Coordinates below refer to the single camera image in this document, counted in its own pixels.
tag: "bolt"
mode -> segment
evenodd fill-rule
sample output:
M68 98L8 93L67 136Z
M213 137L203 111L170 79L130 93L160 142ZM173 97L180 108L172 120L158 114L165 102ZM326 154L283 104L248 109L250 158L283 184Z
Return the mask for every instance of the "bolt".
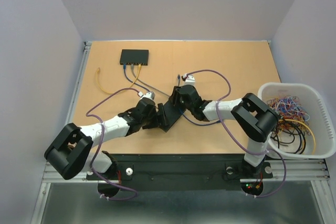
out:
M265 172L266 172L267 174L271 174L271 173L272 173L272 168L269 167L269 166L266 166L266 167L265 167Z
M232 167L228 166L228 167L226 168L226 173L227 173L228 175L232 175L232 174L233 174L233 169L232 169Z

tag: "colorful wires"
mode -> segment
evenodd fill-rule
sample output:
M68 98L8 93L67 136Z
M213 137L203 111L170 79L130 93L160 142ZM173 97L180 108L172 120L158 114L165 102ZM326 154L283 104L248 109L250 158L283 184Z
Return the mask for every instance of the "colorful wires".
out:
M267 105L277 111L279 115L285 119L291 119L300 121L308 125L310 119L309 114L303 109L300 104L300 99L294 96L287 96L282 99L274 98L267 101ZM302 131L310 134L304 125L299 125Z
M316 150L316 139L313 131L308 126L310 120L309 114L304 110L300 104L300 99L296 96L286 96L282 99L274 98L267 101L269 107L274 109L281 116L271 138L278 143L278 149L280 146L288 147L295 142L295 139L299 138L299 147L294 152L288 152L293 154L303 154L306 149L306 135L312 136L313 150L312 155ZM290 142L285 142L281 139L283 134L291 136Z

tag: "white plastic basket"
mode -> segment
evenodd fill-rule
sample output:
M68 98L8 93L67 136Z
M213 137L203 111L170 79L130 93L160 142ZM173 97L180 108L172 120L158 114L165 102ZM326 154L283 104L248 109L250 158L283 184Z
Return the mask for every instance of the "white plastic basket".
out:
M321 95L315 89L305 84L269 82L262 85L258 91L258 97L264 102L272 98L283 98L288 95L297 96L300 99L300 104L310 116L308 121L309 127L313 131L316 139L315 153L314 155L311 154L313 151L313 139L311 136L306 136L306 149L301 155L279 150L273 140L268 142L268 148L278 151L287 159L327 158L332 156L336 152L335 130L326 105ZM268 153L268 156L278 158L273 152Z

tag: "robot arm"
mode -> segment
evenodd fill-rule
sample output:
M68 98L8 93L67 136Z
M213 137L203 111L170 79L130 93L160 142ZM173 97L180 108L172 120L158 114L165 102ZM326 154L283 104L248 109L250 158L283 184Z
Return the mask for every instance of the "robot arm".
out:
M103 122L104 139L128 136L143 129L159 127L165 124L163 105L158 104L158 110L153 101L154 93L143 95L135 108L131 108L117 116ZM49 148L44 157L58 171L64 179L71 179L82 170L89 170L93 158L90 153L92 147L99 144L102 128L100 123L77 127L73 123L67 124ZM101 152L94 160L93 167L104 173L112 165L108 153Z
M236 120L248 136L244 156L245 167L250 173L258 173L265 159L266 147L279 115L252 93L232 101L202 100L198 95L192 76L185 76L181 87L174 87L170 102L187 109L199 121Z

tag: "wooden table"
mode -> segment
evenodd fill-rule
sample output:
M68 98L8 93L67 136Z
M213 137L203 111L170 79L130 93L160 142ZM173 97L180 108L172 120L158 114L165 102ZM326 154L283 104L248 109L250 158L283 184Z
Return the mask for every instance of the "wooden table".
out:
M226 100L241 98L248 92L257 94L266 82L279 82L269 46L265 41L95 41L92 43L86 69L74 111L77 125L97 123L85 113L108 95L95 82L97 68L101 69L101 85L110 92L129 87L119 64L122 49L148 49L149 65L143 66L140 79L171 94L177 75L199 69L214 69L225 75L231 85ZM128 77L134 79L130 67ZM217 100L227 93L225 81L214 73L195 74L196 88L203 99ZM156 92L156 103L167 97ZM108 120L134 107L139 98L133 91L122 92L98 107L94 112ZM188 112L186 115L196 121ZM247 136L235 121L226 121L236 138L247 146ZM103 144L110 153L174 154L174 153L242 153L221 124L200 127L181 117L167 132L160 129L140 130L128 137Z

